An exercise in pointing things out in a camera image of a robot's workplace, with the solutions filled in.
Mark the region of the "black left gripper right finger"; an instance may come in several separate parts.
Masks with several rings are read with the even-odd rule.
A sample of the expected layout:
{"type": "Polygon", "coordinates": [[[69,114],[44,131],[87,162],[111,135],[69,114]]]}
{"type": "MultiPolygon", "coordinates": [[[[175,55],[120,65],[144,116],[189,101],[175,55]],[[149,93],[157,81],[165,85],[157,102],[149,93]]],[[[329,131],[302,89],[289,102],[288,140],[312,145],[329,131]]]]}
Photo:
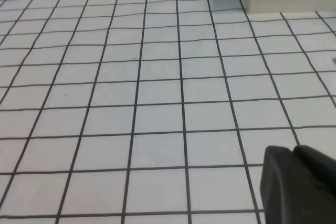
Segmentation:
{"type": "Polygon", "coordinates": [[[335,160],[322,152],[306,145],[293,149],[309,171],[323,182],[335,182],[335,160]]]}

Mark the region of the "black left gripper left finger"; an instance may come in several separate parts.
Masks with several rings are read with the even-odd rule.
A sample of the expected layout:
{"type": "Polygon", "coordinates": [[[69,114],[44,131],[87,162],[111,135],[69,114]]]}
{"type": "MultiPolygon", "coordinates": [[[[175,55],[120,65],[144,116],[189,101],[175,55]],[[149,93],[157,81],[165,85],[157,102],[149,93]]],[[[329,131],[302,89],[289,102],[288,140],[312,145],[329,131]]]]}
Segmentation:
{"type": "Polygon", "coordinates": [[[260,194],[266,223],[335,223],[335,182],[323,182],[280,146],[265,149],[260,194]]]}

